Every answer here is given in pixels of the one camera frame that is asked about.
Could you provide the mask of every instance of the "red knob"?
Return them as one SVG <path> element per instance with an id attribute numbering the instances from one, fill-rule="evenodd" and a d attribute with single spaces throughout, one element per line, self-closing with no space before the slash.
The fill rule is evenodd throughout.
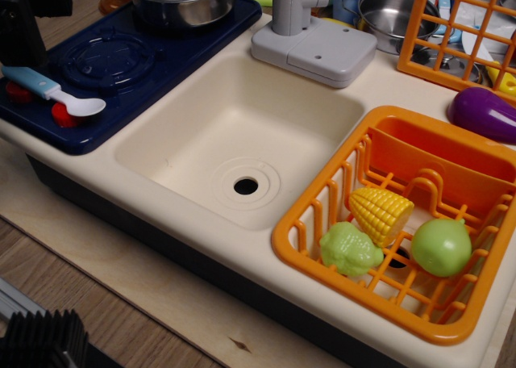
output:
<path id="1" fill-rule="evenodd" d="M 6 92 L 7 97 L 13 103 L 26 104 L 34 100 L 34 95 L 31 91 L 24 89 L 14 82 L 7 82 Z"/>
<path id="2" fill-rule="evenodd" d="M 66 106 L 62 103 L 56 103 L 52 107 L 52 117 L 58 126 L 62 128 L 74 128 L 80 125 L 85 117 L 73 116 L 66 111 Z"/>

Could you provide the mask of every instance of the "toy broccoli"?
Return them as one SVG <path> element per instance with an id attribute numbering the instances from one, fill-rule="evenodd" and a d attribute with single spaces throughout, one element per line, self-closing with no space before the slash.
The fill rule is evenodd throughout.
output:
<path id="1" fill-rule="evenodd" d="M 321 238 L 321 257 L 325 266 L 335 265 L 340 274 L 362 275 L 384 260 L 381 248 L 353 224 L 339 222 Z"/>

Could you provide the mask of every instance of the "white faucet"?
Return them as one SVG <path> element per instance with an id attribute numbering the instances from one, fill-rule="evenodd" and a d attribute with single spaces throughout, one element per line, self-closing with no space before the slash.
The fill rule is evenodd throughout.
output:
<path id="1" fill-rule="evenodd" d="M 330 0 L 273 0 L 273 19 L 251 40 L 258 60 L 335 88 L 349 86 L 374 58 L 377 38 L 311 15 Z"/>
<path id="2" fill-rule="evenodd" d="M 313 7 L 327 6 L 330 0 L 273 0 L 273 31 L 295 36 L 310 25 Z"/>

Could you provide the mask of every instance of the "drain hole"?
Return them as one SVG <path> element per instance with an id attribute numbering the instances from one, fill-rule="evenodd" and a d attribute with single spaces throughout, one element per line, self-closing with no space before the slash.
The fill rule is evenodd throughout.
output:
<path id="1" fill-rule="evenodd" d="M 253 178 L 242 178 L 235 183 L 233 189 L 238 194 L 253 194 L 258 189 L 258 182 Z"/>
<path id="2" fill-rule="evenodd" d="M 409 253 L 402 248 L 397 249 L 396 253 L 406 259 L 410 259 Z M 392 261 L 390 261 L 389 266 L 394 269 L 402 269 L 403 267 L 406 267 L 406 264 L 401 263 L 400 261 L 397 261 L 396 259 L 393 259 Z"/>

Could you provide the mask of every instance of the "toy stove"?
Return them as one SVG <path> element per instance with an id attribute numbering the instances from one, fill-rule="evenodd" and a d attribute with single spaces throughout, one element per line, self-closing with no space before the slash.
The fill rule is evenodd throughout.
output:
<path id="1" fill-rule="evenodd" d="M 170 32 L 140 22 L 128 4 L 49 50 L 47 66 L 38 69 L 60 83 L 66 93 L 104 99 L 104 111 L 88 117 L 80 127 L 69 127 L 52 117 L 53 101 L 9 97 L 4 78 L 0 80 L 0 117 L 65 153 L 89 153 L 260 16 L 258 2 L 235 0 L 231 12 L 216 23 Z"/>

